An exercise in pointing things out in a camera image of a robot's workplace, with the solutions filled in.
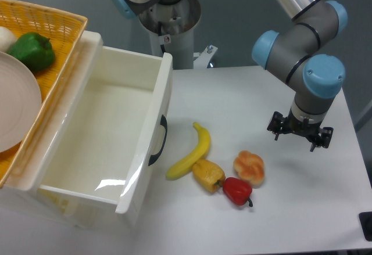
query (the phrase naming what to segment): metal bolt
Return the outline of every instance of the metal bolt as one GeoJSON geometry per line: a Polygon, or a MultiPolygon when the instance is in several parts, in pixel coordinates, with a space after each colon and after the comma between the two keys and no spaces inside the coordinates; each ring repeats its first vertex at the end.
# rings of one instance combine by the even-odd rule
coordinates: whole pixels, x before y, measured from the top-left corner
{"type": "Polygon", "coordinates": [[[213,50],[213,46],[212,46],[212,45],[209,45],[209,46],[207,47],[207,53],[211,53],[212,50],[213,50]]]}

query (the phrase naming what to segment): plastic storage box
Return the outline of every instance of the plastic storage box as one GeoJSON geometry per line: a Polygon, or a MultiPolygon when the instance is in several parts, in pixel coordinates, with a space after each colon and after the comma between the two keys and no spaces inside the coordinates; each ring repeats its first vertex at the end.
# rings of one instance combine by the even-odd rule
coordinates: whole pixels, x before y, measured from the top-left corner
{"type": "Polygon", "coordinates": [[[103,216],[131,229],[166,140],[172,57],[108,48],[85,31],[71,66],[0,198],[81,227],[105,225],[103,216]]]}

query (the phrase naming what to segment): yellow bell pepper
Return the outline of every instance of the yellow bell pepper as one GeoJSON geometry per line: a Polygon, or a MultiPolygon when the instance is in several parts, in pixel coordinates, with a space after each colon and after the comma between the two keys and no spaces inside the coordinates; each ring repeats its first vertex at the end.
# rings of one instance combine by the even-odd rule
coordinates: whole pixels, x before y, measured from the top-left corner
{"type": "Polygon", "coordinates": [[[225,181],[225,173],[220,166],[206,159],[199,159],[192,166],[192,173],[195,179],[211,193],[222,187],[225,181]]]}

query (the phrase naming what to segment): green bell pepper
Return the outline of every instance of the green bell pepper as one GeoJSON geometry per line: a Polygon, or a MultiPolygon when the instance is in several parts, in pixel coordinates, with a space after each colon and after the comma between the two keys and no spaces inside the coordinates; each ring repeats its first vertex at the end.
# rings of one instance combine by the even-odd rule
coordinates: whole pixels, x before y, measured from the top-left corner
{"type": "Polygon", "coordinates": [[[10,47],[8,54],[21,61],[31,70],[39,72],[55,61],[49,38],[39,33],[25,33],[10,47]]]}

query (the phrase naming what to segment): pepper stem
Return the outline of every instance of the pepper stem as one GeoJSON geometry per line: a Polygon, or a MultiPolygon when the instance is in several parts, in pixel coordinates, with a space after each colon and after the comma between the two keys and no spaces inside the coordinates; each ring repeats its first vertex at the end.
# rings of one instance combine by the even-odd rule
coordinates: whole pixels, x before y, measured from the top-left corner
{"type": "Polygon", "coordinates": [[[253,203],[252,203],[252,200],[250,199],[250,198],[248,198],[248,206],[250,206],[250,207],[253,207],[253,203]]]}
{"type": "Polygon", "coordinates": [[[220,181],[217,181],[215,184],[222,188],[222,184],[220,183],[220,181]]]}

